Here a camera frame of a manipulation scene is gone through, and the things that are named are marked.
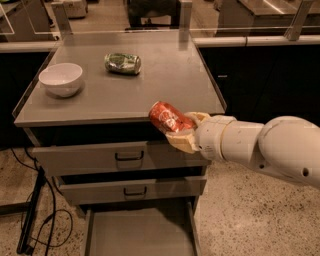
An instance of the ceramic bowl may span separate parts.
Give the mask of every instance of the ceramic bowl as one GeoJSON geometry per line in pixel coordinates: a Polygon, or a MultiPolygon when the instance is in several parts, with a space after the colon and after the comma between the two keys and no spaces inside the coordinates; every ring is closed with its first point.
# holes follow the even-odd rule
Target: ceramic bowl
{"type": "Polygon", "coordinates": [[[39,75],[39,81],[54,95],[70,97],[83,84],[83,70],[74,63],[60,63],[47,67],[39,75]]]}

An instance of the background furniture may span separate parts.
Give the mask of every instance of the background furniture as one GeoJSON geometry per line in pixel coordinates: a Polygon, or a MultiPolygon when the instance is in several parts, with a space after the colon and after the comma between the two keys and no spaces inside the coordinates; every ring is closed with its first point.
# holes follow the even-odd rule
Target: background furniture
{"type": "Polygon", "coordinates": [[[49,17],[41,0],[1,4],[0,42],[53,41],[49,17]]]}
{"type": "Polygon", "coordinates": [[[319,45],[200,51],[226,101],[226,114],[262,123],[294,115],[320,125],[319,45]]]}
{"type": "MultiPolygon", "coordinates": [[[[216,36],[283,35],[300,3],[301,0],[223,0],[216,36]]],[[[319,6],[319,0],[315,0],[302,34],[319,34],[319,6]]]]}

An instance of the cable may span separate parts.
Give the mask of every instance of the cable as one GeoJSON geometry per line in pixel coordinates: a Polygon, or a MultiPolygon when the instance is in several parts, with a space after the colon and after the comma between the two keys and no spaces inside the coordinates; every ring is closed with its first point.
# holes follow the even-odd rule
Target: cable
{"type": "Polygon", "coordinates": [[[54,177],[51,177],[51,181],[52,181],[52,184],[53,184],[54,188],[57,190],[57,192],[58,192],[60,195],[63,196],[62,192],[60,191],[60,189],[58,188],[58,186],[57,186],[57,184],[56,184],[56,182],[55,182],[55,180],[54,180],[54,177]]]}
{"type": "Polygon", "coordinates": [[[32,170],[38,171],[35,167],[29,166],[29,165],[21,162],[20,159],[17,157],[16,153],[14,152],[13,148],[10,148],[10,149],[11,149],[11,152],[12,152],[12,154],[14,155],[15,159],[16,159],[20,164],[22,164],[23,166],[25,166],[25,167],[27,167],[27,168],[30,168],[30,169],[32,169],[32,170]]]}
{"type": "MultiPolygon", "coordinates": [[[[64,239],[63,242],[61,242],[61,243],[58,244],[58,245],[50,245],[51,248],[58,248],[58,247],[61,247],[62,245],[64,245],[64,244],[68,241],[68,239],[69,239],[69,237],[71,236],[72,231],[73,231],[73,218],[72,218],[72,214],[71,214],[69,211],[65,210],[65,209],[58,209],[58,210],[56,211],[56,213],[57,213],[57,212],[66,212],[66,213],[69,215],[69,217],[70,217],[70,231],[69,231],[68,236],[64,239]]],[[[52,214],[49,215],[49,216],[44,220],[42,226],[44,226],[45,224],[47,224],[47,223],[51,220],[51,218],[52,218],[52,214]]],[[[43,241],[40,241],[40,240],[38,239],[39,236],[40,236],[39,233],[38,233],[37,238],[33,238],[33,237],[30,237],[30,238],[33,239],[33,240],[35,240],[35,241],[36,241],[37,243],[39,243],[39,244],[42,244],[42,245],[46,245],[46,246],[47,246],[47,245],[48,245],[47,243],[45,243],[45,242],[43,242],[43,241]]]]}
{"type": "MultiPolygon", "coordinates": [[[[40,170],[39,170],[39,167],[37,166],[37,159],[34,158],[34,157],[32,157],[32,156],[29,154],[29,152],[27,151],[27,148],[24,148],[24,149],[25,149],[25,153],[27,154],[27,156],[28,156],[31,160],[33,160],[34,167],[24,164],[24,163],[23,163],[22,161],[20,161],[20,159],[17,157],[17,155],[16,155],[16,153],[14,152],[13,148],[10,148],[10,149],[11,149],[11,151],[12,151],[15,159],[16,159],[21,165],[23,165],[23,166],[25,166],[25,167],[27,167],[27,168],[30,168],[30,169],[32,169],[32,170],[36,170],[37,172],[40,171],[40,170]]],[[[57,247],[60,247],[60,246],[62,246],[63,244],[65,244],[65,243],[68,241],[69,237],[71,236],[71,233],[72,233],[72,230],[73,230],[73,218],[72,218],[71,213],[70,213],[69,211],[65,210],[65,209],[59,209],[59,210],[56,209],[56,196],[55,196],[55,194],[54,194],[53,188],[52,188],[49,180],[48,180],[46,177],[45,177],[45,181],[46,181],[46,183],[48,184],[49,189],[50,189],[51,194],[52,194],[53,210],[52,210],[52,214],[50,214],[50,215],[43,221],[43,223],[42,223],[42,225],[41,225],[41,227],[40,227],[40,229],[39,229],[39,231],[38,231],[37,238],[35,239],[35,238],[33,238],[33,237],[30,237],[31,239],[35,240],[35,245],[34,245],[33,247],[30,247],[30,255],[33,255],[33,252],[34,252],[34,249],[36,248],[37,243],[40,243],[40,244],[43,244],[43,245],[46,246],[45,255],[47,256],[50,248],[57,248],[57,247]],[[50,245],[51,240],[52,240],[52,236],[53,236],[53,230],[54,230],[54,225],[55,225],[55,220],[56,220],[56,213],[59,212],[59,211],[66,212],[66,213],[69,215],[69,217],[70,217],[70,226],[71,226],[71,227],[70,227],[70,231],[69,231],[69,234],[68,234],[67,238],[66,238],[61,244],[58,244],[58,245],[50,245]],[[47,243],[45,243],[45,242],[40,241],[40,240],[39,240],[39,237],[40,237],[40,234],[41,234],[41,232],[42,232],[42,229],[43,229],[44,225],[47,224],[50,220],[52,220],[52,222],[51,222],[51,229],[50,229],[48,241],[47,241],[47,243]]],[[[57,185],[55,184],[53,178],[52,178],[52,182],[53,182],[55,188],[57,189],[57,191],[58,191],[60,194],[62,194],[61,191],[59,191],[57,185]]]]}
{"type": "Polygon", "coordinates": [[[26,155],[32,160],[32,161],[35,161],[36,158],[35,157],[32,157],[28,151],[28,149],[26,147],[24,147],[24,152],[26,153],[26,155]]]}

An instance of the terrazzo floor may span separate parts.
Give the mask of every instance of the terrazzo floor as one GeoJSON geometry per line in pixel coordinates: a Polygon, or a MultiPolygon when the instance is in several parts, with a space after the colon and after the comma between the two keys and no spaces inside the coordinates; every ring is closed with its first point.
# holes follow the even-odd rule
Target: terrazzo floor
{"type": "MultiPolygon", "coordinates": [[[[27,165],[33,162],[24,149],[14,149],[27,165]]],[[[203,256],[317,256],[320,255],[320,191],[300,187],[254,173],[234,163],[213,162],[207,170],[208,182],[195,213],[203,256]]],[[[33,189],[36,172],[22,166],[10,149],[0,152],[0,204],[25,202],[33,189]]],[[[71,236],[49,255],[78,256],[83,242],[85,220],[55,192],[57,209],[72,214],[71,236]]],[[[37,237],[43,220],[52,211],[48,186],[42,189],[32,237],[37,237]]],[[[0,216],[0,255],[17,255],[21,214],[0,216]]],[[[48,238],[50,223],[39,239],[48,238]]],[[[68,236],[70,217],[57,214],[53,245],[68,236]]],[[[33,255],[44,255],[37,243],[33,255]]]]}

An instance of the drawer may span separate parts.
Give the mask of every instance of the drawer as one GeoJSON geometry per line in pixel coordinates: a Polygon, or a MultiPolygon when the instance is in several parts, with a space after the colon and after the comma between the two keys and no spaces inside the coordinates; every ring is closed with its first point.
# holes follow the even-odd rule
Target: drawer
{"type": "Polygon", "coordinates": [[[147,179],[61,185],[60,191],[72,205],[199,196],[206,176],[147,179]]]}
{"type": "Polygon", "coordinates": [[[90,209],[82,256],[200,256],[187,198],[138,201],[90,209]]]}
{"type": "Polygon", "coordinates": [[[166,141],[39,147],[33,153],[48,176],[210,164],[199,153],[184,153],[166,141]]]}

